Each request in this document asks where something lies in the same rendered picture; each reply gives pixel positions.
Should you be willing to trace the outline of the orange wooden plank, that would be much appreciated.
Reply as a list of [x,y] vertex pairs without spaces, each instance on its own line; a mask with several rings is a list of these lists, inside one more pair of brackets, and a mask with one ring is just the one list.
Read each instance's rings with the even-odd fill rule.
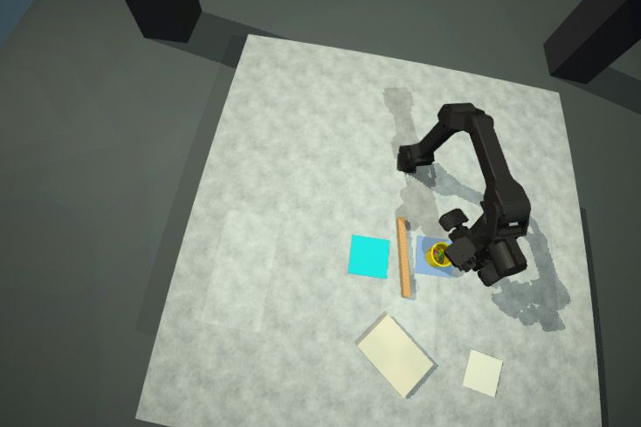
[[405,227],[405,217],[396,218],[396,232],[397,232],[397,242],[398,242],[398,262],[399,262],[399,272],[400,272],[400,281],[401,281],[401,297],[411,297],[410,296],[410,270],[408,262],[408,252],[407,252],[407,236],[406,236],[406,227]]

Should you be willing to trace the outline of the yellow cup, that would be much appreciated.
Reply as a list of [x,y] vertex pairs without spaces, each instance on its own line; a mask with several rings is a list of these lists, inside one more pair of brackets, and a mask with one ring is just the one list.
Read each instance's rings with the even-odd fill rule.
[[[445,251],[446,247],[448,247],[448,246],[449,246],[448,244],[443,243],[443,242],[438,242],[438,243],[434,244],[430,249],[428,249],[426,251],[426,253],[425,253],[425,261],[430,266],[433,266],[433,267],[440,267],[440,266],[441,267],[447,267],[448,265],[451,264],[449,259],[444,254],[444,251]],[[437,251],[435,251],[436,255],[433,255],[433,252],[434,252],[433,250],[437,250]],[[438,255],[437,252],[439,252],[440,255]],[[436,258],[439,258],[439,257],[441,257],[442,260],[436,260]]]

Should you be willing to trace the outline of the cream flat rectangular pad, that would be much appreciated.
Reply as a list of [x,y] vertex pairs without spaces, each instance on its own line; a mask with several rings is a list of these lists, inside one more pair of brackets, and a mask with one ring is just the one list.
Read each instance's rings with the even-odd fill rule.
[[388,314],[355,345],[402,398],[433,365]]

